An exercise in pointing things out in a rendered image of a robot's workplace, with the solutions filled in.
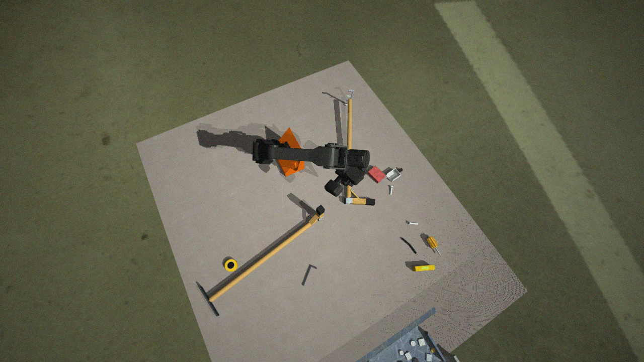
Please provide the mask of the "white open tray with dark handle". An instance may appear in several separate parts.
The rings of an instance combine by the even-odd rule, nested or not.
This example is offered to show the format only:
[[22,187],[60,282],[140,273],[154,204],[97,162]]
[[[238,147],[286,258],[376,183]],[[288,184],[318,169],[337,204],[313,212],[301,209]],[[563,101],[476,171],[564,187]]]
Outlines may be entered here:
[[395,179],[400,177],[400,172],[403,171],[403,168],[400,168],[399,170],[393,169],[390,171],[386,176],[389,178],[391,182],[393,182]]

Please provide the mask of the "yellow cylinder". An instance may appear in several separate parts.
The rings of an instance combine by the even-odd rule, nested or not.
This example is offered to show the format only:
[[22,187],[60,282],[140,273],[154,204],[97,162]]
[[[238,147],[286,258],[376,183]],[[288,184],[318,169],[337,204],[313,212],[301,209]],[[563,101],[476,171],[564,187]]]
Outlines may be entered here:
[[234,259],[230,259],[225,262],[225,268],[228,272],[234,272],[237,269],[237,262]]

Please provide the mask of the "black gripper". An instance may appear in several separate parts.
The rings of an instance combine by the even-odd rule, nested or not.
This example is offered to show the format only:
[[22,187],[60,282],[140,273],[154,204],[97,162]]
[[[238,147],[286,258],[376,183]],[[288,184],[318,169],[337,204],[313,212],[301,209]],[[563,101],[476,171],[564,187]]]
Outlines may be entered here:
[[335,181],[330,179],[329,182],[325,184],[326,192],[329,192],[335,197],[338,197],[338,195],[340,195],[341,192],[343,191],[343,187],[341,187],[340,183],[345,186],[349,185],[353,187],[353,184],[351,183],[351,181],[349,181],[347,178],[344,179],[342,176],[342,174],[345,173],[349,167],[350,166],[347,165],[347,169],[336,169],[335,173],[339,176],[335,179]]

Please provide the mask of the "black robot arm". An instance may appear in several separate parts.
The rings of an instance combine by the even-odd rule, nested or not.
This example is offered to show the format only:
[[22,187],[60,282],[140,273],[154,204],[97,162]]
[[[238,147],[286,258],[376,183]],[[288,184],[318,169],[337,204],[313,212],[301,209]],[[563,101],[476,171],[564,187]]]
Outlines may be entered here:
[[301,149],[288,146],[288,142],[271,139],[256,138],[253,141],[252,161],[256,163],[272,163],[274,160],[296,160],[313,162],[325,169],[347,169],[342,174],[352,184],[357,185],[364,175],[367,174],[367,167],[370,161],[368,150],[349,149],[340,143],[328,143],[315,149]]

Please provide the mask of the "long wooden-handled scraper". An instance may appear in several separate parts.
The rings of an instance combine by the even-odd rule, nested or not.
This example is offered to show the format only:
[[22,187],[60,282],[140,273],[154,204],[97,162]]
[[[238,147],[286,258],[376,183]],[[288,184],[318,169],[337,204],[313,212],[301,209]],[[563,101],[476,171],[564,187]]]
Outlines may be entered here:
[[256,261],[253,265],[249,266],[249,268],[247,270],[245,270],[243,273],[238,275],[238,277],[235,277],[226,286],[224,286],[221,289],[219,289],[219,291],[217,293],[212,294],[212,296],[210,298],[208,297],[208,295],[207,295],[206,291],[203,289],[203,287],[199,287],[200,290],[202,291],[203,296],[206,298],[207,302],[211,306],[211,309],[215,313],[215,315],[219,316],[218,311],[216,311],[214,305],[212,304],[212,302],[214,302],[214,300],[216,300],[216,298],[218,298],[222,294],[226,293],[228,289],[233,287],[237,282],[239,282],[244,277],[246,277],[248,274],[253,272],[253,270],[255,270],[258,266],[262,265],[265,261],[267,261],[268,258],[270,258],[272,255],[277,253],[279,250],[283,249],[283,247],[285,247],[287,244],[289,244],[297,236],[299,236],[301,233],[303,233],[305,230],[307,230],[310,226],[315,224],[317,222],[317,220],[320,221],[321,219],[324,219],[324,211],[325,211],[325,208],[322,205],[320,205],[318,208],[316,208],[316,215],[313,216],[312,219],[310,219],[307,224],[305,224],[302,228],[300,228],[295,233],[293,233],[291,236],[289,236],[287,238],[287,240],[284,240],[282,243],[280,243],[274,249],[272,249],[267,254],[265,254],[264,257],[261,257],[261,259]]

